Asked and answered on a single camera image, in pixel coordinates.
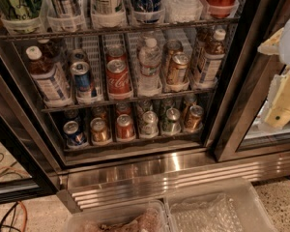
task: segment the bottle cap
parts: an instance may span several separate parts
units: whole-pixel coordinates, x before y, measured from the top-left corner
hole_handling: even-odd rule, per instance
[[[214,33],[214,39],[218,40],[218,41],[223,41],[225,38],[225,30],[222,28],[216,29],[215,33]]]
[[[149,38],[145,40],[145,43],[148,47],[153,48],[157,45],[157,40],[154,38]]]
[[[37,60],[42,57],[42,53],[37,46],[30,46],[26,49],[26,53],[31,60]]]
[[[38,43],[40,43],[40,44],[46,44],[46,43],[49,43],[49,39],[38,40]]]

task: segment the open refrigerator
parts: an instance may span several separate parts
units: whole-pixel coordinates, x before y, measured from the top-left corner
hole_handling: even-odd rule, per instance
[[[114,28],[97,26],[108,20],[92,14],[88,0],[80,0],[80,4],[84,20],[79,26],[79,18],[75,19],[80,27],[75,32],[58,27],[64,22],[49,19],[50,11],[41,18],[48,18],[50,31],[17,34],[0,27],[0,118],[6,126],[0,129],[0,135],[4,139],[6,135],[2,134],[9,131],[11,138],[17,138],[17,159],[22,162],[19,154],[28,155],[27,161],[35,166],[33,169],[23,164],[32,176],[28,189],[40,186],[47,189],[43,195],[56,193],[72,213],[78,213],[125,202],[162,200],[174,191],[230,178],[243,177],[253,182],[290,174],[289,137],[272,140],[277,136],[266,134],[263,137],[269,140],[260,142],[260,133],[256,133],[254,137],[260,140],[250,144],[252,132],[247,133],[257,123],[274,74],[284,68],[277,56],[262,55],[257,47],[283,27],[290,17],[290,0],[237,0],[234,14],[221,19],[205,18],[203,4],[195,21],[167,22],[170,18],[164,12],[159,15],[160,21],[150,25],[135,22],[138,15],[125,0],[124,13],[117,18],[119,26]],[[155,92],[148,94],[138,89],[135,48],[142,32],[156,31],[161,45],[170,39],[179,40],[184,52],[191,55],[197,31],[205,26],[219,26],[227,32],[226,56],[213,87],[200,89],[189,78],[187,85],[174,90],[162,74]],[[37,40],[52,38],[64,38],[68,50],[81,47],[87,52],[98,93],[91,103],[77,99],[72,90],[73,104],[45,105],[26,69],[25,49],[36,45]],[[130,91],[120,100],[109,93],[105,84],[105,49],[113,44],[120,44],[129,56]],[[142,136],[136,119],[138,102],[150,99],[158,112],[163,99],[173,98],[181,109],[184,96],[189,94],[197,96],[205,111],[202,128],[176,134],[162,134],[159,130],[155,137]],[[116,104],[124,102],[130,103],[135,118],[135,137],[127,141],[118,140],[115,130]],[[99,106],[108,111],[111,140],[105,145],[94,143],[90,136],[92,108]],[[62,132],[63,114],[77,109],[88,143],[69,147]],[[0,202],[15,200],[14,196],[9,198],[9,190],[4,196],[7,198]],[[33,196],[34,191],[24,198]]]

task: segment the refrigerator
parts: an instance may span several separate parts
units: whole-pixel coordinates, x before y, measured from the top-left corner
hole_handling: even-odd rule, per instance
[[[30,178],[8,182],[12,188],[0,185],[0,203],[56,194],[72,213],[77,213],[230,178],[254,182],[290,175],[290,130],[266,134],[255,128],[271,80],[284,70],[277,56],[260,54],[257,47],[290,18],[290,0],[237,1],[233,16],[201,17],[193,22],[133,25],[132,11],[126,4],[123,24],[114,28],[94,26],[99,18],[90,10],[83,14],[86,23],[75,32],[16,34],[7,32],[1,24],[0,138]],[[88,9],[88,3],[82,0],[82,8]],[[227,32],[226,55],[216,85],[198,89],[190,83],[185,89],[170,91],[161,77],[159,91],[141,95],[133,70],[137,36],[156,31],[162,42],[175,37],[192,54],[196,33],[206,26],[222,27]],[[97,100],[81,103],[74,98],[72,104],[63,107],[45,105],[27,71],[25,55],[25,49],[41,39],[65,39],[68,50],[81,47],[87,51],[98,80]],[[110,44],[122,44],[129,55],[130,93],[120,100],[111,96],[105,83],[104,54]],[[202,129],[177,134],[161,134],[159,129],[155,137],[140,136],[138,102],[149,99],[158,111],[163,99],[173,98],[181,109],[183,97],[189,94],[195,94],[204,109]],[[135,137],[130,141],[116,138],[115,108],[124,102],[130,103],[135,121]],[[100,106],[107,107],[112,135],[106,145],[91,141],[92,108]],[[88,139],[84,147],[67,147],[63,134],[67,110],[79,110]]]

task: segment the white bottle cap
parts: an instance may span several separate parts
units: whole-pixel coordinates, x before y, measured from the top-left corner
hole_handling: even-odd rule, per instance
[[[226,32],[224,29],[219,28],[215,30],[214,33],[214,39],[218,40],[218,41],[223,41],[225,38]]]
[[[31,60],[37,60],[42,57],[42,53],[37,46],[30,46],[26,49],[26,53]]]
[[[38,43],[40,43],[40,44],[46,44],[46,43],[49,43],[49,39],[38,40]]]
[[[149,38],[145,40],[145,43],[148,47],[153,48],[157,45],[157,40],[154,38]]]

